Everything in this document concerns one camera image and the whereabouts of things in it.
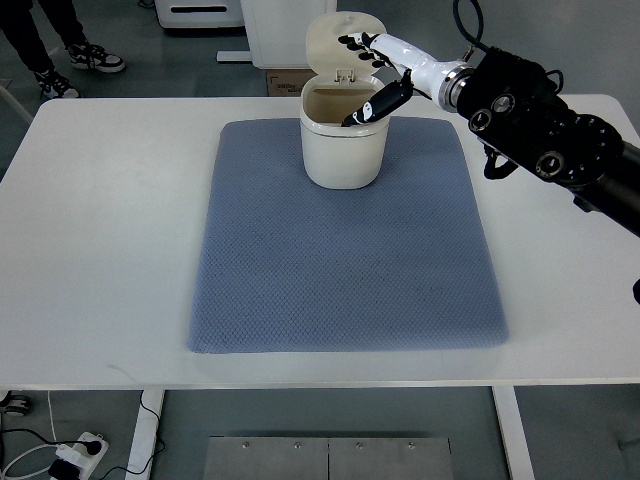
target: robotic arm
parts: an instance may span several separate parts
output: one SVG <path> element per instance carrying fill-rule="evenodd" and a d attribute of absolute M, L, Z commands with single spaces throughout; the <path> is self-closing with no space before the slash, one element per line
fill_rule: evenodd
<path fill-rule="evenodd" d="M 464 60 L 439 62 L 387 34 L 363 32 L 338 40 L 350 50 L 363 50 L 362 60 L 402 75 L 347 116 L 344 127 L 379 120 L 416 90 L 468 120 L 485 145 L 487 178 L 502 179 L 525 168 L 571 191 L 584 211 L 600 211 L 640 236 L 640 149 L 604 120 L 569 109 L 558 96 L 559 71 L 546 72 L 479 40 L 473 43 L 485 56 L 476 69 Z M 560 85 L 549 78 L 552 74 L 560 76 Z M 496 167 L 500 155 L 507 162 Z"/>

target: open lid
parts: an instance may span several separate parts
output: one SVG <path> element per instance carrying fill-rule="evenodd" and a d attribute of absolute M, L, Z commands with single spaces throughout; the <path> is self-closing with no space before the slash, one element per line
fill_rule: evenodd
<path fill-rule="evenodd" d="M 333 12 L 317 18 L 307 32 L 309 66 L 320 75 L 335 76 L 336 80 L 346 77 L 347 72 L 355 78 L 373 75 L 378 68 L 371 61 L 358 58 L 364 50 L 354 52 L 338 42 L 338 37 L 360 32 L 375 34 L 387 30 L 380 20 L 366 13 Z"/>

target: sneaker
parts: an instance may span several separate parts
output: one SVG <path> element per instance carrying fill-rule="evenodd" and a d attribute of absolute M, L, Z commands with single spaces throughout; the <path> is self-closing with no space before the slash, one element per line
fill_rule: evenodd
<path fill-rule="evenodd" d="M 71 66 L 80 70 L 98 70 L 99 72 L 115 73 L 124 70 L 124 61 L 117 55 L 104 51 L 100 45 L 89 42 L 70 45 L 67 48 L 71 57 Z"/>
<path fill-rule="evenodd" d="M 47 98 L 80 98 L 78 91 L 69 84 L 69 80 L 55 70 L 33 72 Z"/>

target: white trash can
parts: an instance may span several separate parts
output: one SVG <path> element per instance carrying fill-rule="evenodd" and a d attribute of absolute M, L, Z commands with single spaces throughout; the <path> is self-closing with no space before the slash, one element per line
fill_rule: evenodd
<path fill-rule="evenodd" d="M 316 19 L 307 34 L 307 60 L 318 75 L 301 94 L 300 128 L 304 167 L 316 184 L 331 189 L 361 188 L 382 165 L 389 117 L 367 125 L 341 127 L 384 84 L 378 70 L 338 37 L 356 32 L 386 33 L 382 22 L 364 13 L 334 12 Z"/>

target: black pants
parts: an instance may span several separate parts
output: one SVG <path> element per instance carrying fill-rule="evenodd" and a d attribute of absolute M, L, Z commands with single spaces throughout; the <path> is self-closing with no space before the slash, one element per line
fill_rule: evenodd
<path fill-rule="evenodd" d="M 65 46 L 86 41 L 72 0 L 38 0 L 38 3 Z M 31 0 L 0 0 L 0 28 L 22 63 L 33 72 L 44 72 L 54 66 L 31 17 L 32 7 Z"/>

